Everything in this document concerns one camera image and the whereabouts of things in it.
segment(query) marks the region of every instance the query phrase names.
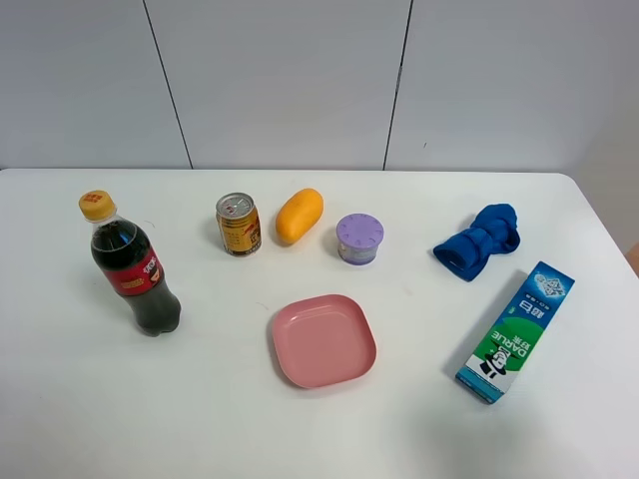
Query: dark soda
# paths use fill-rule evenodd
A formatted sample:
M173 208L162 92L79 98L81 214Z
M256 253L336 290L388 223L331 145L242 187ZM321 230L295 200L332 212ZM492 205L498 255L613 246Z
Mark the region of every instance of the dark soda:
M106 192L82 197L80 208L94 224L91 254L114 290L131 306L140 328L149 335L171 332L182 307L171 293L149 237L136 224L115 214Z

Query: toothpaste box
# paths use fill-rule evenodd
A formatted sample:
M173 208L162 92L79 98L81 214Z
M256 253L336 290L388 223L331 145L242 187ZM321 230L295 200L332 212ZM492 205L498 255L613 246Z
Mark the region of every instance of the toothpaste box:
M574 282L540 262L455 377L490 404L503 396Z

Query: purple container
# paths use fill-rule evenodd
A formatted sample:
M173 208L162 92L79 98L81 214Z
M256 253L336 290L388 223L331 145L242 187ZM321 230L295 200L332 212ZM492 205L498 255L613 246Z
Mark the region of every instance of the purple container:
M355 265L368 264L375 259L377 247L383 240L383 226L370 215L354 213L337 224L337 251L341 258Z

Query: blue towel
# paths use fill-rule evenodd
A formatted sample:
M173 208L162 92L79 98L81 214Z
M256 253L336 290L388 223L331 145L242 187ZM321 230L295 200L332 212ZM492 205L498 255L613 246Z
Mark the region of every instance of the blue towel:
M517 214L511 205L484 208L468 230L432 251L441 263L466 281L481 273L491 254L507 254L519 246Z

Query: pink plate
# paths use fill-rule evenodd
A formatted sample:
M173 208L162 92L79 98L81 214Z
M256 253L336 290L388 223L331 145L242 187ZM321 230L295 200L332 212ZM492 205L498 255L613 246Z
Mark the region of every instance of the pink plate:
M300 387L360 377L377 356L363 311L340 294L289 304L274 319L272 333L282 371Z

